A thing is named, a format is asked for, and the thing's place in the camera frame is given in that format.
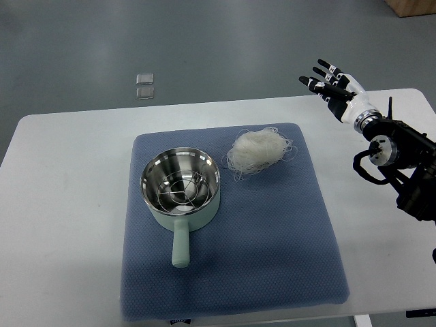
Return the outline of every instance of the gray floor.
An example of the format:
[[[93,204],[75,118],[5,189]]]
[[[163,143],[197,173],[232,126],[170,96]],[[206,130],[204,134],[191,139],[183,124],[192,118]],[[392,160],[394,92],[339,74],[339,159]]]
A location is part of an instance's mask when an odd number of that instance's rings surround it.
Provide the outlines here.
[[[435,40],[436,15],[397,18],[382,0],[0,0],[0,161],[28,114],[308,95],[298,77],[318,58],[436,108]],[[154,99],[135,99],[140,72],[155,74]]]

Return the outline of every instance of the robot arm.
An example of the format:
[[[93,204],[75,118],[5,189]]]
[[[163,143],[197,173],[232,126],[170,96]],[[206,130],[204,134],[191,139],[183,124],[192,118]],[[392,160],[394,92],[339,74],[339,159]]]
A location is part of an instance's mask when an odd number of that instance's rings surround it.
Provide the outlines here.
[[[334,116],[349,123],[369,142],[369,149],[354,157],[353,168],[361,177],[377,185],[391,184],[399,194],[397,207],[417,220],[436,222],[436,143],[402,121],[392,118],[392,98],[388,116],[369,103],[362,86],[348,74],[324,60],[318,63],[328,73],[314,67],[313,71],[326,82],[301,76],[300,81],[317,93]],[[385,177],[379,180],[360,165],[363,157],[378,167]],[[400,170],[415,168],[409,178]],[[433,252],[436,263],[436,249]]]

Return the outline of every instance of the pot handle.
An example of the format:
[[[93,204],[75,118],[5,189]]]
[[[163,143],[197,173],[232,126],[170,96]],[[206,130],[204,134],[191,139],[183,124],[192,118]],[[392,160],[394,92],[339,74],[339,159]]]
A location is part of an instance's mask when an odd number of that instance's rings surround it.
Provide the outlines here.
[[[174,221],[171,263],[176,268],[184,268],[189,264],[189,224],[186,217]]]

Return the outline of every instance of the stainless steel pot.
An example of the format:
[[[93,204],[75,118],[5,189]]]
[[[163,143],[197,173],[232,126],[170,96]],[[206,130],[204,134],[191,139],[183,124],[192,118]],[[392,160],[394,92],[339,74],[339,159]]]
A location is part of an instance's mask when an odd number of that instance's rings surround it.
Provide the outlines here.
[[[220,182],[217,164],[193,148],[167,150],[145,167],[141,192],[159,224],[174,232],[172,264],[189,264],[189,232],[205,226],[218,211]]]

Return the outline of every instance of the blue cushion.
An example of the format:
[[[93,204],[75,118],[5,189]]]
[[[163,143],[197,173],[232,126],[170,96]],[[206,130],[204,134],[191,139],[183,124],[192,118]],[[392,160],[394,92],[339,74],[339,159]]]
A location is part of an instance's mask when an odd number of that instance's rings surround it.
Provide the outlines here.
[[[298,147],[236,182],[225,154],[242,129],[277,127]],[[171,265],[173,233],[153,218],[140,192],[145,165],[180,146],[208,153],[221,173],[215,218],[189,234],[191,263]],[[295,124],[168,131],[133,145],[125,224],[121,311],[124,320],[170,320],[340,304],[349,290],[311,158]]]

